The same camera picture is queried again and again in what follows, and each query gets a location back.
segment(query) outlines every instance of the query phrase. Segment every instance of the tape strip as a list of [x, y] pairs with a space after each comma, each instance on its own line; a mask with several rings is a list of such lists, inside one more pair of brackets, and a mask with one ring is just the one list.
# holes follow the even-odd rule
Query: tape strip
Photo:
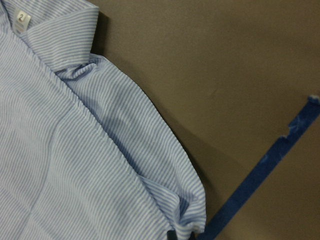
[[308, 103], [289, 124], [290, 131], [288, 136], [278, 138], [205, 227], [204, 233], [198, 236], [198, 240], [213, 240], [223, 230], [319, 114], [320, 98], [318, 96], [310, 96]]

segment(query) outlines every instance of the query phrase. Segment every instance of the shirt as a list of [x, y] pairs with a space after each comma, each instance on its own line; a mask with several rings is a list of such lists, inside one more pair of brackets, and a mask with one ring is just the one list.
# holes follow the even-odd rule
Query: shirt
[[[15, 34], [15, 10], [31, 16]], [[167, 239], [205, 191], [143, 91], [90, 53], [85, 0], [0, 1], [0, 239]]]

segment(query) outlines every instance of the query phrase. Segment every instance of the folded shirt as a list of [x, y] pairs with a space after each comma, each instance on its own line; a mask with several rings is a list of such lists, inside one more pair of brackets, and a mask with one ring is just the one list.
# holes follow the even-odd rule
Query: folded shirt
[[84, 0], [0, 2], [0, 239], [204, 230], [182, 146], [143, 91], [90, 53], [97, 16]]

